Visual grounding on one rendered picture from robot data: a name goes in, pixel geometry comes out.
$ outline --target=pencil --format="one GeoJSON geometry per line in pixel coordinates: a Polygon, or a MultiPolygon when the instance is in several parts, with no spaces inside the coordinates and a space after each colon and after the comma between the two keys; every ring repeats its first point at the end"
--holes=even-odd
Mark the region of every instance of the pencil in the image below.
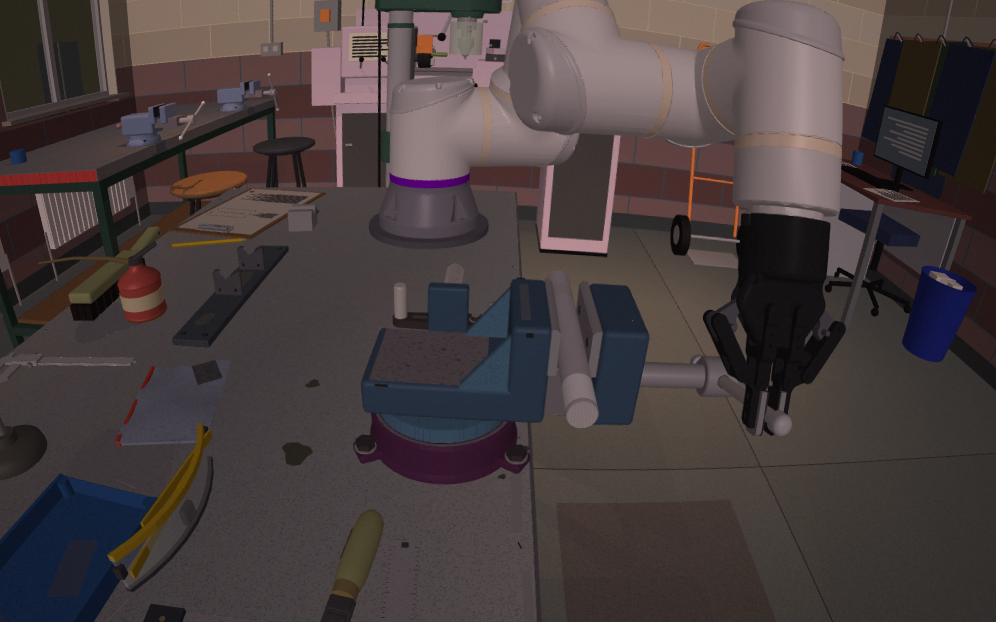
{"type": "Polygon", "coordinates": [[[180,248],[181,246],[207,246],[208,244],[231,244],[232,242],[245,242],[244,238],[233,238],[231,240],[208,240],[207,242],[179,242],[173,245],[173,248],[180,248]]]}

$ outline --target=computer monitor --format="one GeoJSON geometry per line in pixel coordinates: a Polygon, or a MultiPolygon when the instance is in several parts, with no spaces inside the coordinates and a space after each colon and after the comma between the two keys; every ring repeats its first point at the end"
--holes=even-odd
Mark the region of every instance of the computer monitor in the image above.
{"type": "Polygon", "coordinates": [[[906,189],[900,181],[904,171],[930,176],[940,134],[941,122],[936,119],[885,107],[875,155],[897,167],[892,190],[906,189]]]}

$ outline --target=stool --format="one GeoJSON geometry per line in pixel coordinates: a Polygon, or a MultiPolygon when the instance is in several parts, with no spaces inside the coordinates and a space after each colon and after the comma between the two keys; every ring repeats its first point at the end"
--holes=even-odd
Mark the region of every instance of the stool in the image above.
{"type": "Polygon", "coordinates": [[[169,193],[178,199],[190,201],[190,215],[201,209],[202,199],[213,199],[232,188],[244,186],[249,181],[245,173],[238,171],[215,171],[201,173],[181,179],[169,188],[169,193]]]}
{"type": "Polygon", "coordinates": [[[280,184],[277,181],[277,156],[289,155],[294,162],[294,181],[298,188],[307,188],[308,184],[304,180],[304,163],[301,161],[301,152],[315,146],[313,138],[303,136],[288,136],[287,138],[274,138],[256,143],[252,150],[260,155],[270,158],[266,166],[266,187],[276,188],[280,184]]]}
{"type": "MultiPolygon", "coordinates": [[[[864,210],[853,210],[853,209],[842,209],[840,210],[840,221],[844,224],[850,225],[857,229],[858,231],[867,232],[868,231],[868,221],[871,220],[871,212],[864,210]]],[[[878,231],[875,234],[875,251],[872,253],[871,262],[868,264],[869,270],[878,270],[878,262],[882,258],[882,249],[886,246],[916,246],[920,243],[920,236],[907,229],[900,223],[896,222],[892,218],[889,218],[885,214],[882,214],[881,220],[878,224],[878,231]]],[[[850,287],[851,283],[854,281],[854,275],[844,270],[843,268],[837,268],[834,273],[834,278],[844,275],[851,281],[831,281],[826,284],[826,291],[830,292],[834,287],[850,287]]],[[[910,301],[906,300],[902,296],[897,296],[891,294],[882,289],[885,285],[885,279],[876,279],[874,281],[865,280],[861,284],[861,287],[868,291],[868,296],[872,300],[872,316],[878,315],[878,300],[875,298],[875,294],[880,296],[885,296],[890,300],[895,300],[899,304],[903,305],[903,310],[909,313],[911,310],[910,301]]]]}

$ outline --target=window sill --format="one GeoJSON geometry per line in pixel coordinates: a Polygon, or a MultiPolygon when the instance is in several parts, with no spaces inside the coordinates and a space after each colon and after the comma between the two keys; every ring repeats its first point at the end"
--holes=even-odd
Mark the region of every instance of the window sill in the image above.
{"type": "Polygon", "coordinates": [[[81,108],[87,108],[93,106],[94,104],[102,104],[104,102],[114,101],[115,99],[125,99],[131,97],[130,93],[94,93],[92,95],[84,95],[83,97],[76,97],[68,101],[55,102],[53,104],[43,104],[41,106],[36,106],[25,110],[23,112],[14,112],[7,115],[7,120],[3,122],[3,127],[12,127],[15,125],[21,125],[23,123],[30,123],[31,121],[38,121],[39,119],[44,119],[46,117],[51,117],[63,112],[69,112],[71,110],[79,110],[81,108]]]}

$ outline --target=trash can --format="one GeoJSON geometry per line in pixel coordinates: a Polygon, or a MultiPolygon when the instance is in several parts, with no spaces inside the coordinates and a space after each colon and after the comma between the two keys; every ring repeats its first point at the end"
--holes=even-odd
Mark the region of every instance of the trash can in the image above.
{"type": "Polygon", "coordinates": [[[975,292],[975,285],[968,279],[941,268],[924,266],[903,335],[906,349],[925,361],[944,360],[975,292]],[[931,277],[931,272],[938,273],[941,280],[931,277]],[[957,283],[961,289],[946,284],[945,280],[957,283]]]}

